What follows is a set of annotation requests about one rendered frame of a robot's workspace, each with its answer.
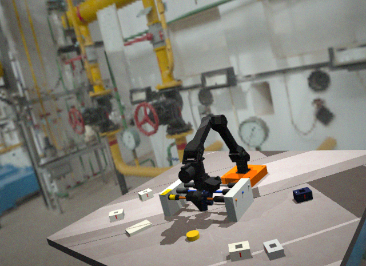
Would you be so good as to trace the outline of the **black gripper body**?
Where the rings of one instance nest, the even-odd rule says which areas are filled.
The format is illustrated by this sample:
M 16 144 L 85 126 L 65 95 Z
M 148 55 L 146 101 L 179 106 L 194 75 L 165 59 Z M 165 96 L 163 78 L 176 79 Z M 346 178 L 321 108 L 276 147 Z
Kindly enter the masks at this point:
M 194 186 L 193 189 L 197 189 L 197 190 L 191 190 L 189 193 L 186 194 L 186 200 L 187 201 L 200 201 L 202 199 L 202 192 L 204 190 L 203 186 L 202 186 L 202 181 L 206 181 L 208 174 L 204 173 L 200 176 L 196 176 L 193 181 L 194 181 Z

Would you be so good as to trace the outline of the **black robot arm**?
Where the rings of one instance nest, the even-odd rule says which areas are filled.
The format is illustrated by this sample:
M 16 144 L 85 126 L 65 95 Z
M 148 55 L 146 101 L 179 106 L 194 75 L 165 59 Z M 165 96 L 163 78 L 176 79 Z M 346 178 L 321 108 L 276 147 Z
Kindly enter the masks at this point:
M 237 171 L 235 173 L 246 174 L 251 170 L 251 168 L 248 168 L 247 164 L 247 162 L 250 161 L 250 155 L 243 147 L 237 144 L 236 140 L 229 131 L 227 124 L 228 121 L 223 114 L 207 116 L 201 119 L 201 124 L 194 138 L 188 142 L 184 149 L 182 164 L 185 165 L 181 167 L 181 171 L 178 174 L 178 178 L 181 182 L 188 184 L 196 176 L 200 176 L 205 173 L 203 164 L 203 160 L 205 159 L 203 157 L 205 150 L 204 142 L 211 128 L 219 132 L 220 136 L 229 148 L 229 157 L 232 162 L 236 163 Z M 206 181 L 202 181 L 202 190 L 209 189 L 212 192 L 216 192 L 218 189 L 220 189 L 221 184 L 221 177 L 217 176 L 216 178 L 211 179 L 210 176 L 207 176 Z

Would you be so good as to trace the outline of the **yellow cylinder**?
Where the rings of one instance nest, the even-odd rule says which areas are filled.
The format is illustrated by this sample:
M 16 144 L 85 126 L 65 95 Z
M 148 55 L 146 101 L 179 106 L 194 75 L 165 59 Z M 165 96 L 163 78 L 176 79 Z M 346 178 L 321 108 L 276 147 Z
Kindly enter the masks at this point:
M 186 234 L 189 241 L 196 241 L 199 238 L 199 231 L 193 230 Z

